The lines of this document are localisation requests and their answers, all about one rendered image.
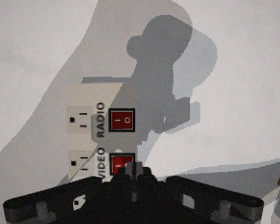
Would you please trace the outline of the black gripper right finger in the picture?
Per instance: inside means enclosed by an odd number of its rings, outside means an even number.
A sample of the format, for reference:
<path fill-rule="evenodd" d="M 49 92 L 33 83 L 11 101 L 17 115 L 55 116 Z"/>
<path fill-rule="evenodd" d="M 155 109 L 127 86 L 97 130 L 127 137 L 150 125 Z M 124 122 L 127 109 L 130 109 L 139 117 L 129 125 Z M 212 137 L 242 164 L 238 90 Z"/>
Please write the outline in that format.
<path fill-rule="evenodd" d="M 183 194 L 193 198 L 194 209 L 183 205 Z M 187 219 L 189 209 L 221 224 L 261 224 L 264 207 L 260 198 L 180 176 L 158 181 L 142 162 L 134 163 L 134 201 L 138 200 L 144 200 L 148 215 Z"/>

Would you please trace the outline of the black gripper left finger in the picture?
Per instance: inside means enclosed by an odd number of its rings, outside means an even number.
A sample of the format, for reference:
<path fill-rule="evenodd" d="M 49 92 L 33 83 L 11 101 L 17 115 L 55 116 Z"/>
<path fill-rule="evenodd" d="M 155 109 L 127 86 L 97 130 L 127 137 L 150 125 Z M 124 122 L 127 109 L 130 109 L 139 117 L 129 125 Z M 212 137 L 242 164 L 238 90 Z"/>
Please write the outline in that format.
<path fill-rule="evenodd" d="M 123 200 L 134 201 L 134 163 L 120 167 L 110 182 L 90 176 L 9 199 L 3 203 L 6 223 L 47 224 L 75 211 L 77 217 L 118 214 Z M 85 203 L 74 210 L 74 200 L 82 195 Z"/>

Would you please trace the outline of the grey power strip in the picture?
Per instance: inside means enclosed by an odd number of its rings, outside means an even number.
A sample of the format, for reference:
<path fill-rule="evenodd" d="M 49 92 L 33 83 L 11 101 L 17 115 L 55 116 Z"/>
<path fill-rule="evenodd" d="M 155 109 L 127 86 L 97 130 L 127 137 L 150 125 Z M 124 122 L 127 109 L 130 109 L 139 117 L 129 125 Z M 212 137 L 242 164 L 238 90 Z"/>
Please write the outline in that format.
<path fill-rule="evenodd" d="M 137 162 L 137 83 L 66 84 L 69 183 Z"/>

